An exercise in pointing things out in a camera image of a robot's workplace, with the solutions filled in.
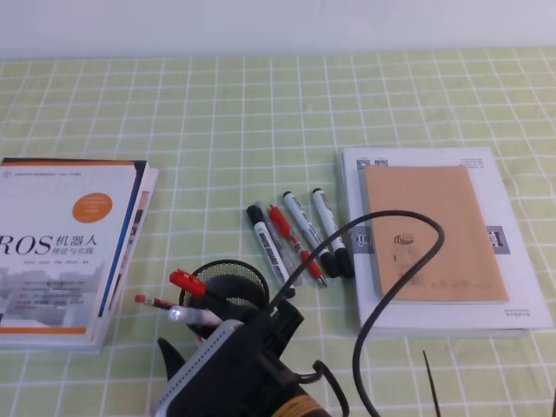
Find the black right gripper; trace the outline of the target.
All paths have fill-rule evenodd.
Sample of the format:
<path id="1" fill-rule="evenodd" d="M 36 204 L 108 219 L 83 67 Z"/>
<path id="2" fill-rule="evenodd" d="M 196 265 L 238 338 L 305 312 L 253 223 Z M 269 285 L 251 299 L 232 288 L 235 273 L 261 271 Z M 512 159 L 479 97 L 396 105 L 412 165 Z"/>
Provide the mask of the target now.
<path id="1" fill-rule="evenodd" d="M 171 401 L 169 416 L 325 416 L 327 411 L 301 387 L 301 376 L 281 355 L 303 317 L 288 301 L 261 312 L 231 334 L 189 385 Z M 185 364 L 160 337 L 167 380 Z"/>

